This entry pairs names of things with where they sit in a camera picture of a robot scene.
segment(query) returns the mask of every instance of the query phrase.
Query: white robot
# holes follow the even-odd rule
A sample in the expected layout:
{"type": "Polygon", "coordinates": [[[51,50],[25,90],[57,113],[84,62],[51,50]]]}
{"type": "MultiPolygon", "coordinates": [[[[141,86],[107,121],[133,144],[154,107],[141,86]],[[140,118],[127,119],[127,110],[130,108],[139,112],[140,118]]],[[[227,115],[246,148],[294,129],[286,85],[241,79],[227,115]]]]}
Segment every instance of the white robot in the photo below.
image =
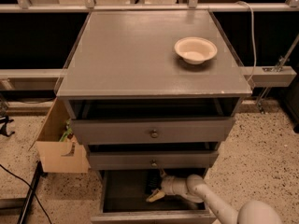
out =
{"type": "Polygon", "coordinates": [[[179,195],[191,202],[208,204],[221,224],[282,224],[276,211],[266,203],[250,201],[245,203],[239,213],[216,195],[199,175],[177,178],[160,171],[161,189],[156,189],[147,202],[154,202],[165,195],[179,195]]]}

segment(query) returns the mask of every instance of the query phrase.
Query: speckled floor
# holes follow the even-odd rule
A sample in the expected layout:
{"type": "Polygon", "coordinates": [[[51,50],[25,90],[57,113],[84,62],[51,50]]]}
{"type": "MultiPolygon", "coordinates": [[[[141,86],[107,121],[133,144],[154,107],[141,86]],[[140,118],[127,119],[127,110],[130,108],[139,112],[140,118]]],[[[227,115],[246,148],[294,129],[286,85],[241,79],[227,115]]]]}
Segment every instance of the speckled floor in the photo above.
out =
{"type": "MultiPolygon", "coordinates": [[[[251,199],[272,205],[283,223],[299,223],[299,134],[277,101],[267,101],[266,114],[246,101],[236,114],[220,156],[206,175],[206,182],[237,210],[251,199]]],[[[34,174],[38,153],[37,133],[45,116],[12,115],[10,138],[0,136],[0,163],[28,182],[34,174]]],[[[27,187],[0,170],[0,199],[24,197],[27,187]]],[[[48,174],[39,181],[37,196],[53,223],[90,223],[99,212],[101,184],[95,172],[48,174]]],[[[17,223],[18,216],[0,216],[0,223],[17,223]]],[[[28,223],[48,223],[37,202],[28,223]]]]}

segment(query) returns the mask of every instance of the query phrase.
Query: cardboard box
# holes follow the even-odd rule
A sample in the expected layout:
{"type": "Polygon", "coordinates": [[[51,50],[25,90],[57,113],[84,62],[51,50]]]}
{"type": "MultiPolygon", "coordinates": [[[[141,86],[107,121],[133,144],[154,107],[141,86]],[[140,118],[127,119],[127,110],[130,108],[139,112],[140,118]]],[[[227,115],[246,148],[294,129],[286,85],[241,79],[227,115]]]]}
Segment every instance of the cardboard box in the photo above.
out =
{"type": "Polygon", "coordinates": [[[78,142],[59,142],[69,119],[64,103],[53,102],[36,139],[39,157],[46,173],[87,173],[89,163],[84,146],[78,142]]]}

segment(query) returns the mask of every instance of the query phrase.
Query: bowl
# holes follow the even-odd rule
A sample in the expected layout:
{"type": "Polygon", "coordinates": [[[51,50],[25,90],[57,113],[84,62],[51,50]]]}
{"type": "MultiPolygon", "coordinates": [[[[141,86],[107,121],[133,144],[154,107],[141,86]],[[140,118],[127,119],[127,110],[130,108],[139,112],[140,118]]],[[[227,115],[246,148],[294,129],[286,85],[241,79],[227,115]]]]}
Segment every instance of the bowl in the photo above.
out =
{"type": "Polygon", "coordinates": [[[204,38],[186,37],[176,43],[175,51],[186,63],[200,64],[216,56],[217,47],[204,38]]]}

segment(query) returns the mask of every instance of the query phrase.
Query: table top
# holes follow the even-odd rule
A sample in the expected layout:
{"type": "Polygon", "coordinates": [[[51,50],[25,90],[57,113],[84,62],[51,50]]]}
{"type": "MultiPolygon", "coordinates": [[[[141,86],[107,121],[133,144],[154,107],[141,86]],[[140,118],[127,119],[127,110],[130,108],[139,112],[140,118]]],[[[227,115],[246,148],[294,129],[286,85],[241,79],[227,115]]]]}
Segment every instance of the table top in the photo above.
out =
{"type": "Polygon", "coordinates": [[[250,95],[205,10],[93,12],[57,93],[63,99],[250,95]],[[174,46],[190,36],[213,42],[216,57],[185,63],[174,46]]]}

